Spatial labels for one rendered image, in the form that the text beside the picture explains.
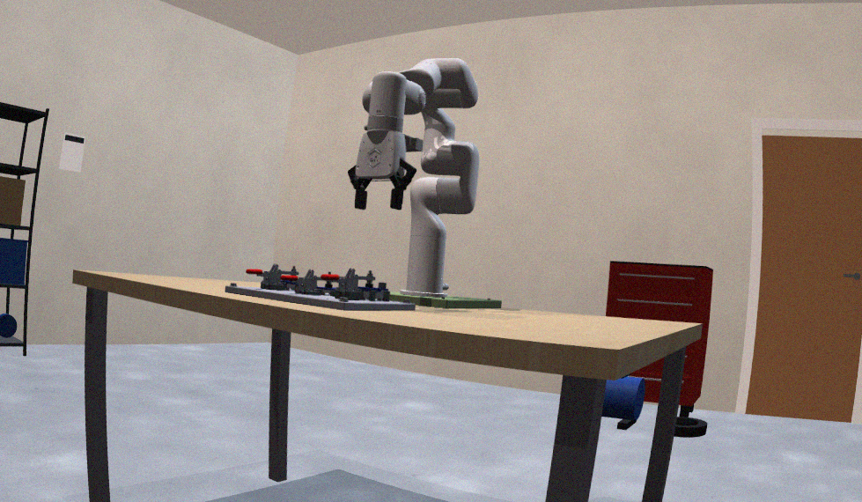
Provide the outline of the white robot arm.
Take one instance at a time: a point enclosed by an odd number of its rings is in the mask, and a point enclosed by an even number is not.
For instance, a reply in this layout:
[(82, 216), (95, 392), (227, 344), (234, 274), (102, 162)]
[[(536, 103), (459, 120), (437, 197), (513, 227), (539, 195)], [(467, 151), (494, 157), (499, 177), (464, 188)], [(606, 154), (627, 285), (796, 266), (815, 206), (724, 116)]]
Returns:
[(404, 115), (421, 112), (424, 140), (404, 135), (406, 152), (422, 152), (426, 173), (460, 176), (425, 177), (411, 185), (407, 289), (400, 294), (448, 296), (442, 293), (449, 288), (443, 283), (446, 228), (438, 214), (468, 214), (474, 209), (479, 151), (473, 143), (454, 141), (455, 125), (442, 108), (473, 108), (477, 100), (472, 73), (458, 58), (425, 59), (410, 70), (380, 72), (365, 88), (362, 101), (369, 114), (365, 130), (402, 133)]

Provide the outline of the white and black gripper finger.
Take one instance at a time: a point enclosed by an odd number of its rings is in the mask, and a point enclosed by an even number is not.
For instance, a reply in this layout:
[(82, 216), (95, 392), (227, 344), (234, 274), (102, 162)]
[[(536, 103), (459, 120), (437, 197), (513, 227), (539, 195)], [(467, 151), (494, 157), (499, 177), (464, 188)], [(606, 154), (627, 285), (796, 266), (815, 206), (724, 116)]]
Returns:
[(350, 182), (356, 190), (355, 208), (360, 210), (366, 209), (367, 191), (365, 189), (370, 184), (372, 179), (360, 179), (356, 177), (356, 166), (353, 166), (349, 171)]
[(397, 171), (396, 174), (389, 177), (394, 187), (391, 192), (390, 208), (396, 210), (402, 209), (403, 191), (407, 189), (407, 186), (412, 182), (412, 178), (416, 173), (416, 169), (403, 159), (400, 159), (400, 166), (407, 171), (406, 175), (401, 177)]

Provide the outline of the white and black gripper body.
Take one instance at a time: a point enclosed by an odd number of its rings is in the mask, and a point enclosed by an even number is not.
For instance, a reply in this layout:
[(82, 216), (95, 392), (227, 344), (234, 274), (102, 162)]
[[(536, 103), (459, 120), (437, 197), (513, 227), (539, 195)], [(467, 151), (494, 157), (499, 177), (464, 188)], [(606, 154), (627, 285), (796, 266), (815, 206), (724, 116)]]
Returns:
[(388, 177), (397, 171), (403, 177), (400, 158), (406, 161), (404, 134), (395, 129), (368, 129), (359, 146), (356, 177), (390, 181)]

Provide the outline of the toggle clamp with red handle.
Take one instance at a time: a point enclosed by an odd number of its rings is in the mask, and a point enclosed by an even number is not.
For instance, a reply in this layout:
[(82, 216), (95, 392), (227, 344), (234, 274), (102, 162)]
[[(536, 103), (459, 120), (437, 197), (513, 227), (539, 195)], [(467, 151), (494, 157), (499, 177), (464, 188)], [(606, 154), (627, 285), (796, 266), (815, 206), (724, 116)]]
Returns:
[(365, 284), (365, 287), (368, 288), (373, 288), (372, 281), (375, 280), (371, 270), (369, 270), (366, 277), (362, 277), (357, 274), (355, 275), (355, 269), (349, 269), (344, 277), (339, 277), (338, 275), (321, 275), (320, 278), (323, 280), (332, 280), (332, 283), (339, 283), (338, 287), (335, 289), (335, 299), (348, 298), (348, 300), (360, 300), (361, 291), (357, 288), (358, 280), (366, 280), (368, 284)]
[[(273, 271), (273, 272), (272, 272)], [(296, 276), (298, 272), (295, 269), (295, 266), (292, 267), (291, 271), (281, 271), (278, 269), (278, 264), (273, 264), (270, 271), (264, 271), (262, 273), (261, 269), (247, 269), (247, 274), (260, 274), (258, 277), (264, 277), (263, 281), (261, 281), (261, 289), (266, 290), (275, 290), (282, 291), (283, 285), (281, 284), (280, 276), (282, 274)]]
[(313, 273), (314, 271), (312, 269), (308, 270), (305, 277), (281, 276), (281, 280), (291, 281), (292, 283), (298, 284), (298, 287), (295, 289), (295, 293), (297, 294), (319, 295), (319, 291), (317, 291), (317, 280), (326, 281), (327, 283), (325, 284), (325, 288), (332, 288), (332, 280), (323, 280), (320, 277), (314, 276)]

